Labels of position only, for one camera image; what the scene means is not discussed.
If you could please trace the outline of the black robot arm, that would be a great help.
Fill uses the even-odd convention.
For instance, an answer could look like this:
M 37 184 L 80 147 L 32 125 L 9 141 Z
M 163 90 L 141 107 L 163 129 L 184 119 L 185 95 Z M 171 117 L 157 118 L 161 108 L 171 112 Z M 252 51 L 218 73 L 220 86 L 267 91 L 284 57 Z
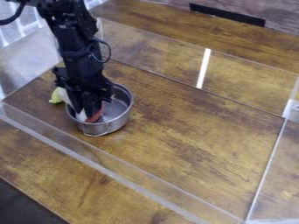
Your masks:
M 93 123 L 103 115 L 103 102 L 112 97 L 112 82 L 103 74 L 105 60 L 99 44 L 107 44 L 97 33 L 96 19 L 89 15 L 83 0 L 13 0 L 36 8 L 59 42 L 64 67 L 55 67 L 56 85 L 69 97 L 76 113 L 85 114 Z

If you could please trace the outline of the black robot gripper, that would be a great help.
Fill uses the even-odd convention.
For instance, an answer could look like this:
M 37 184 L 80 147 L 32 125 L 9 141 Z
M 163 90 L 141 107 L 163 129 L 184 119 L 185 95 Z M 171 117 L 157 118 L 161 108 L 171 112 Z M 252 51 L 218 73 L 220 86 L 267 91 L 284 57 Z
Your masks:
M 109 101 L 112 96 L 112 82 L 103 74 L 108 59 L 101 59 L 100 44 L 108 43 L 92 40 L 79 51 L 60 50 L 64 67 L 52 69 L 56 85 L 68 90 L 71 105 L 77 113 L 85 107 L 85 92 L 93 93 L 88 97 L 88 119 L 103 116 L 103 100 Z

